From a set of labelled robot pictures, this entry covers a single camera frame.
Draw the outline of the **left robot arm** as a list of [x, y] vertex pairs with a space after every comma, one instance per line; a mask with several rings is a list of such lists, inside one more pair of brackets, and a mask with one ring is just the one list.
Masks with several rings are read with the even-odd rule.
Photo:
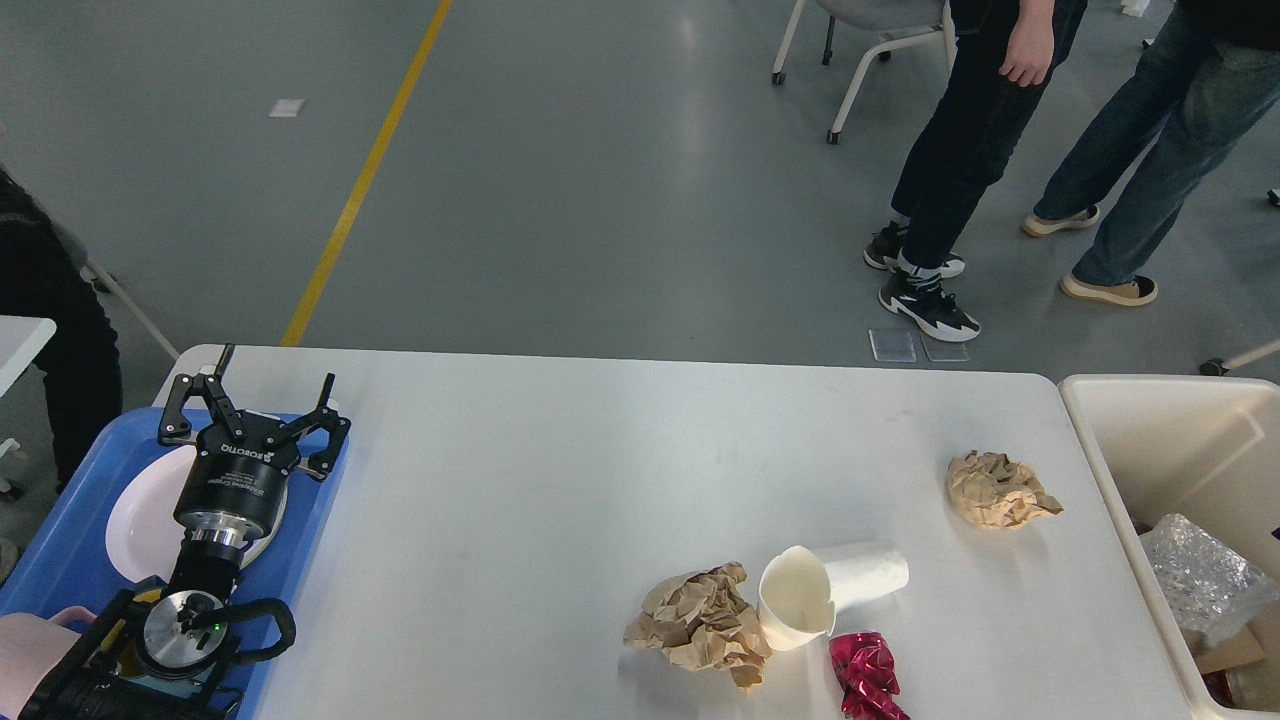
[[216, 365], [113, 421], [3, 587], [5, 719], [248, 719], [351, 423], [237, 407]]

